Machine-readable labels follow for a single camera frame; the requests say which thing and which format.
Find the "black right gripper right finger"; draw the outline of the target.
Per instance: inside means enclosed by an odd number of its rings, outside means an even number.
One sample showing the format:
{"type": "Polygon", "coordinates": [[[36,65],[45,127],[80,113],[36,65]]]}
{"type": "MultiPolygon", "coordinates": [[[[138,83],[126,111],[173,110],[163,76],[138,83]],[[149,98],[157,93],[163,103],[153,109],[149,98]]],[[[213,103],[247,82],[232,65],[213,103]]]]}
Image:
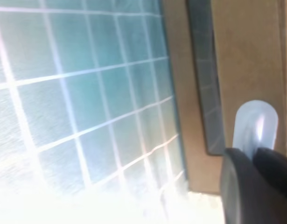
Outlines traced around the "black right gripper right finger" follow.
{"type": "Polygon", "coordinates": [[[287,157],[268,148],[258,148],[253,164],[264,179],[283,195],[287,195],[287,157]]]}

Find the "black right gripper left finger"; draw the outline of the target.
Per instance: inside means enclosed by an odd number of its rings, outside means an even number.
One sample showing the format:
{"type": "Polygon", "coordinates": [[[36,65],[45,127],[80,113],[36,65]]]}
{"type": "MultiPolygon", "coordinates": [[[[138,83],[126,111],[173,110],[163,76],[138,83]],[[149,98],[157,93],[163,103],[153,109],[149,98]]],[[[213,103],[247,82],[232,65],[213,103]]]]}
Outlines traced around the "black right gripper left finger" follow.
{"type": "Polygon", "coordinates": [[[273,188],[239,149],[226,149],[220,184],[227,224],[287,224],[287,195],[273,188]]]}

